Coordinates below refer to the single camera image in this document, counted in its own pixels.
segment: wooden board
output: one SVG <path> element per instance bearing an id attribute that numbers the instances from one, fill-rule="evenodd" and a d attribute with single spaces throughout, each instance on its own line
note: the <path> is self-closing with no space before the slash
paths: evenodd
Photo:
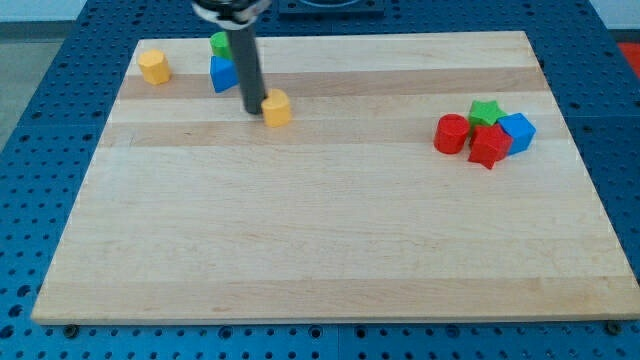
<path id="1" fill-rule="evenodd" d="M 143 82 L 140 51 L 173 79 Z M 260 39 L 295 120 L 213 94 L 207 39 L 138 44 L 32 317 L 42 324 L 635 318 L 640 290 L 522 32 Z M 437 119 L 538 128 L 489 171 Z"/>

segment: green star-shaped block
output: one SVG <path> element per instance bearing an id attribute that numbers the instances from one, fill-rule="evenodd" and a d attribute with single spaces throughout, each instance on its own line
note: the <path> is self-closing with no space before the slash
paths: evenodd
<path id="1" fill-rule="evenodd" d="M 507 116 L 507 113 L 500 109 L 498 102 L 493 101 L 477 101 L 471 104 L 469 112 L 469 122 L 471 123 L 471 132 L 476 125 L 491 126 L 501 117 Z"/>

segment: toy block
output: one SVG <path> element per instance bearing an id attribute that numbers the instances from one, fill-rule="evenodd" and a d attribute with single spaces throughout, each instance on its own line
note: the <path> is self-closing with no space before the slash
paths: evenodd
<path id="1" fill-rule="evenodd" d="M 457 154 L 464 147 L 471 126 L 467 119 L 457 114 L 447 114 L 438 121 L 433 145 L 444 154 Z"/>
<path id="2" fill-rule="evenodd" d="M 508 155 L 527 150 L 536 133 L 536 128 L 520 113 L 502 117 L 498 119 L 498 124 L 502 126 L 504 132 L 513 138 Z"/>
<path id="3" fill-rule="evenodd" d="M 278 127 L 291 122 L 291 103 L 287 94 L 280 89 L 270 89 L 262 101 L 264 123 L 268 127 Z"/>
<path id="4" fill-rule="evenodd" d="M 483 102 L 474 100 L 471 104 L 471 111 L 469 112 L 471 133 L 473 133 L 476 125 L 492 126 L 503 116 L 507 116 L 507 113 L 500 109 L 497 101 Z"/>
<path id="5" fill-rule="evenodd" d="M 156 49 L 146 51 L 138 57 L 138 66 L 142 71 L 144 81 L 152 85 L 159 85 L 171 79 L 171 69 L 165 54 Z"/>
<path id="6" fill-rule="evenodd" d="M 211 51 L 213 52 L 213 55 L 233 61 L 227 33 L 220 31 L 211 35 L 209 38 L 209 44 L 211 44 Z"/>
<path id="7" fill-rule="evenodd" d="M 220 93 L 231 87 L 238 85 L 238 76 L 233 62 L 218 56 L 211 57 L 209 67 L 211 82 L 215 92 Z"/>
<path id="8" fill-rule="evenodd" d="M 507 156 L 512 142 L 511 136 L 505 133 L 499 124 L 477 126 L 471 137 L 469 161 L 480 163 L 487 169 L 492 169 L 497 161 Z"/>

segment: red cylinder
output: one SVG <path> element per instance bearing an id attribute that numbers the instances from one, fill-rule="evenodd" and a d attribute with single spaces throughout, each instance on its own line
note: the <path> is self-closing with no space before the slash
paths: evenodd
<path id="1" fill-rule="evenodd" d="M 458 114 L 447 114 L 440 118 L 433 145 L 444 154 L 457 154 L 467 140 L 471 125 Z"/>

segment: green block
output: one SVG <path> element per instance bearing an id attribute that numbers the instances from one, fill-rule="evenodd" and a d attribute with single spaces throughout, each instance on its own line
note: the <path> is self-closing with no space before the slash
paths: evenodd
<path id="1" fill-rule="evenodd" d="M 229 39 L 224 31 L 217 32 L 209 38 L 211 51 L 213 55 L 233 61 L 231 57 L 231 48 L 229 47 Z"/>
<path id="2" fill-rule="evenodd" d="M 491 126 L 498 121 L 501 117 L 505 117 L 508 114 L 498 105 L 498 102 L 493 101 L 477 101 L 474 100 L 471 104 L 471 111 L 469 112 L 469 123 L 471 123 L 471 132 L 476 125 Z"/>

